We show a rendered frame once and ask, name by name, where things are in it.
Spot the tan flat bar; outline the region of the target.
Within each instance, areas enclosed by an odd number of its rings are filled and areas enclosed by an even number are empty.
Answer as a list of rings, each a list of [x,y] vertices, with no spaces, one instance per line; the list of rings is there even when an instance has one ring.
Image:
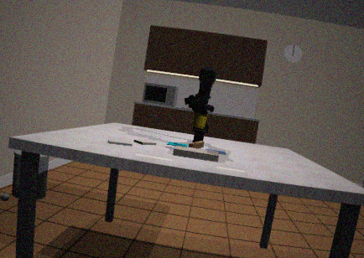
[[[204,147],[204,143],[203,141],[199,141],[199,142],[193,142],[189,144],[189,147],[193,147],[193,148],[202,148]]]

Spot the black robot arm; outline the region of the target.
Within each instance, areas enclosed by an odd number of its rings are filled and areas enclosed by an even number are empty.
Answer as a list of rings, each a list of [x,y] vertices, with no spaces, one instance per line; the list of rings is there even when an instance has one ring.
[[[212,85],[214,84],[214,82],[216,80],[216,72],[213,69],[214,68],[211,68],[211,67],[205,67],[205,68],[202,68],[202,70],[200,70],[200,76],[199,76],[200,88],[199,88],[199,92],[205,92],[207,94],[211,93],[211,87],[212,87]],[[188,98],[185,98],[185,104],[188,105],[190,103],[200,104],[199,94],[197,94],[195,96],[190,95]],[[197,129],[197,130],[194,130],[194,129]],[[195,135],[194,135],[194,140],[192,142],[203,141],[204,133],[208,133],[208,129],[209,129],[209,125],[207,123],[207,120],[206,120],[206,124],[205,124],[204,129],[193,127],[193,132],[195,132]],[[198,131],[198,130],[203,130],[203,131]]]

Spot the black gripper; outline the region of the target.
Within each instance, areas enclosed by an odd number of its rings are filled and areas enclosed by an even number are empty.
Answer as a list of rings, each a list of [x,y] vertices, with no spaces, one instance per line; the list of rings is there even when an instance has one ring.
[[[205,92],[199,92],[198,94],[200,96],[200,104],[195,103],[195,105],[194,103],[190,103],[189,108],[192,108],[194,112],[199,112],[205,115],[208,113],[207,111],[214,112],[214,106],[207,105],[208,100],[211,98],[210,94],[207,94]]]

